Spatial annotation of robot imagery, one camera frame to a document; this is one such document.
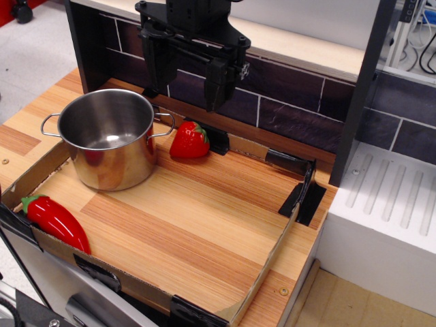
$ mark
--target red pepper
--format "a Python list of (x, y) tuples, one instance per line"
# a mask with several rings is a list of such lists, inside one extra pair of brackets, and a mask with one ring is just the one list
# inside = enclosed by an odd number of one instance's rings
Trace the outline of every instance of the red pepper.
[(210, 146), (206, 131), (193, 121), (185, 121), (172, 141), (170, 155), (181, 158), (203, 157)]
[(37, 223), (45, 233), (91, 254), (87, 235), (66, 208), (42, 194), (23, 198), (21, 202), (27, 219)]

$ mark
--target red object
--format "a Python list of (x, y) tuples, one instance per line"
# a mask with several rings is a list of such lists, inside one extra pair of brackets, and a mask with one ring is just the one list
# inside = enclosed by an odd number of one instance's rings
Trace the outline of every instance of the red object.
[(180, 158), (203, 157), (211, 147), (206, 131), (193, 121), (185, 121), (172, 141), (170, 155)]
[(37, 223), (47, 234), (91, 254), (87, 235), (74, 216), (48, 196), (37, 195), (21, 199), (27, 219)]
[[(33, 9), (46, 1), (47, 0), (27, 0), (27, 4)], [(11, 11), (16, 4), (16, 0), (0, 0), (0, 27), (13, 21), (14, 17), (12, 17)]]

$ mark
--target floor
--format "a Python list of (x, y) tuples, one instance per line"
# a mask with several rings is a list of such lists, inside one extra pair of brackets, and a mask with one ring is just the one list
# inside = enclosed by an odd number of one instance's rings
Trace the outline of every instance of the floor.
[(338, 278), (315, 261), (285, 327), (431, 327), (432, 317)]
[[(62, 0), (48, 0), (33, 10), (33, 20), (0, 27), (0, 124), (32, 102), (76, 66)], [(3, 281), (39, 299), (0, 239)]]

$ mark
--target red strawberry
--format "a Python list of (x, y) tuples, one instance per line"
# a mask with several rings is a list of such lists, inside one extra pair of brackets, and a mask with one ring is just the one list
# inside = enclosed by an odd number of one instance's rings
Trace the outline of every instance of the red strawberry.
[(172, 141), (170, 155), (180, 158), (203, 157), (210, 146), (206, 131), (193, 121), (185, 121)]

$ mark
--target wood grain surface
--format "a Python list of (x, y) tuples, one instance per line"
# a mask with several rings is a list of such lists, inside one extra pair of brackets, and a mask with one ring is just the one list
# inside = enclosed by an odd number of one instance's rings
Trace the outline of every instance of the wood grain surface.
[[(113, 86), (141, 92), (115, 80), (106, 85)], [(0, 127), (0, 159), (8, 160), (0, 166), (3, 190), (59, 142), (41, 135), (42, 120), (81, 94), (75, 70)], [(45, 128), (56, 133), (56, 119)], [(156, 132), (167, 129), (155, 124)], [(174, 134), (156, 138), (158, 165), (136, 187), (116, 192), (89, 189), (67, 163), (36, 192), (49, 195), (76, 216), (95, 257), (225, 315), (244, 299), (261, 271), (288, 221), (277, 211), (300, 181), (232, 151), (173, 159), (168, 150)], [(334, 193), (328, 188), (313, 225), (292, 227), (239, 326), (278, 324)], [(283, 287), (289, 294), (280, 294)]]

